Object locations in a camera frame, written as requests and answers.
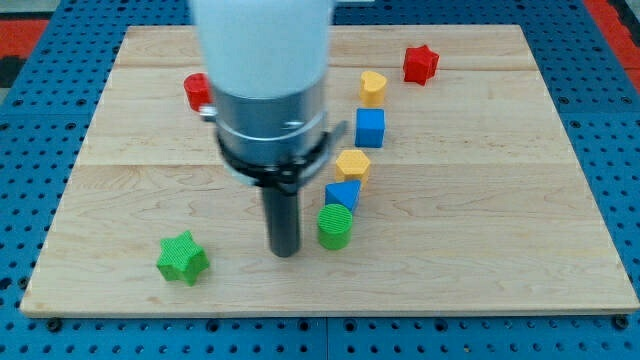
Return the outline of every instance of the green star block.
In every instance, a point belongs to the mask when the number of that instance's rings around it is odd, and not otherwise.
[[[160,247],[156,266],[167,281],[182,280],[193,286],[198,274],[209,267],[204,249],[193,241],[189,230],[178,237],[160,240]]]

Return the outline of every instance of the red star block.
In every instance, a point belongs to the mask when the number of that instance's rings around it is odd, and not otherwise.
[[[422,86],[436,74],[440,55],[429,50],[427,45],[407,48],[404,55],[404,81],[416,82]]]

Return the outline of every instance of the blue block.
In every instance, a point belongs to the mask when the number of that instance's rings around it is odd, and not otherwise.
[[[354,213],[360,196],[360,180],[327,184],[324,188],[324,204],[340,204]]]
[[[380,148],[384,141],[384,110],[358,109],[356,111],[356,146]]]

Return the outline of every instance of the blue cube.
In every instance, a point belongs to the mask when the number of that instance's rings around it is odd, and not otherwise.
[[[382,147],[384,129],[383,109],[358,109],[356,111],[357,147]]]

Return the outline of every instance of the blue pegboard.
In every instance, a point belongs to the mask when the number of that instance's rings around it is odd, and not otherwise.
[[[336,24],[520,24],[636,291],[640,101],[578,0],[378,0]],[[129,25],[184,0],[62,0],[0,108],[0,358],[638,358],[640,319],[76,320],[18,311]]]

